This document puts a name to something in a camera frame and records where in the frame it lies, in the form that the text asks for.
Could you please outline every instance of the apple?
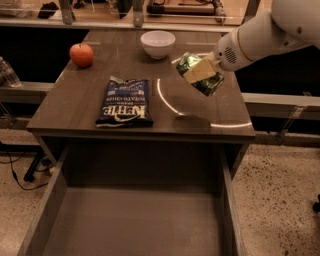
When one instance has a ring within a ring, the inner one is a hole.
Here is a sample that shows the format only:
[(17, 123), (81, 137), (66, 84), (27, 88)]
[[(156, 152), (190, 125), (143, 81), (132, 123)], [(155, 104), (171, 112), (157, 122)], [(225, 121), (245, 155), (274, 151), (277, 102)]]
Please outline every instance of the apple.
[(86, 68), (92, 65), (94, 52), (90, 45), (78, 43), (71, 46), (69, 55), (74, 64), (79, 68)]

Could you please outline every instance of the floor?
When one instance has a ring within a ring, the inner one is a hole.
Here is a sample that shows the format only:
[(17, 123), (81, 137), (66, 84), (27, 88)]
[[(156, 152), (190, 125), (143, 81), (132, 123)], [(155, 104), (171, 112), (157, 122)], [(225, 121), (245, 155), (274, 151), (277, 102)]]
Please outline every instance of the floor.
[[(0, 141), (36, 144), (26, 131), (5, 128), (0, 129)], [(314, 213), (312, 205), (320, 193), (320, 144), (279, 146), (263, 139), (262, 142), (249, 147), (234, 179), (247, 255), (319, 255), (320, 213)], [(11, 157), (17, 159), (19, 154)], [(50, 179), (48, 172), (36, 172), (34, 182), (23, 181), (32, 159), (32, 154), (26, 154), (13, 163), (25, 188)], [(9, 156), (0, 154), (0, 161), (0, 255), (14, 256), (46, 187), (22, 190), (12, 177), (11, 165), (7, 164)]]

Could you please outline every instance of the table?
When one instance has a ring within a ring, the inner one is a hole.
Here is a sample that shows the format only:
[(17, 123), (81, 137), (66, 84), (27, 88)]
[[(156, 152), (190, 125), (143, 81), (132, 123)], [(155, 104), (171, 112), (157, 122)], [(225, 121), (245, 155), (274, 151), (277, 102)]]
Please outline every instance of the table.
[[(223, 72), (206, 97), (175, 70), (186, 51), (208, 53), (220, 35), (173, 32), (172, 53), (153, 60), (142, 33), (90, 31), (94, 64), (70, 62), (28, 124), (57, 168), (22, 254), (245, 255), (231, 178), (255, 132), (237, 81)], [(111, 75), (150, 81), (152, 127), (96, 128)]]

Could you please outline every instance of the dark wood tabletop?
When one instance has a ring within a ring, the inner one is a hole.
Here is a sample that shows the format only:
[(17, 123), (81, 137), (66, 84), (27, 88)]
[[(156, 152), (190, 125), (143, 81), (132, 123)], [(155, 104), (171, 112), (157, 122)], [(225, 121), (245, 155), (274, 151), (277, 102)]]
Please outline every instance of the dark wood tabletop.
[[(249, 141), (255, 136), (234, 73), (221, 71), (225, 81), (213, 96), (197, 91), (177, 70), (185, 52), (213, 50), (218, 33), (172, 32), (176, 44), (169, 56), (150, 58), (140, 37), (144, 30), (92, 30), (85, 38), (95, 52), (88, 68), (68, 63), (28, 130), (61, 137), (147, 138), (207, 142)], [(97, 128), (110, 76), (149, 80), (149, 112), (154, 121), (145, 128)]]

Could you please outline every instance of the ceramic bowl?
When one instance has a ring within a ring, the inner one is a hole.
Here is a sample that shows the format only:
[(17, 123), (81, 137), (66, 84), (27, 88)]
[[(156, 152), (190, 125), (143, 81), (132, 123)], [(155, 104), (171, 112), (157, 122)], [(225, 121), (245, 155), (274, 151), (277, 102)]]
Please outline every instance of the ceramic bowl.
[(143, 49), (153, 59), (166, 57), (172, 51), (175, 41), (172, 33), (162, 30), (149, 31), (141, 36)]

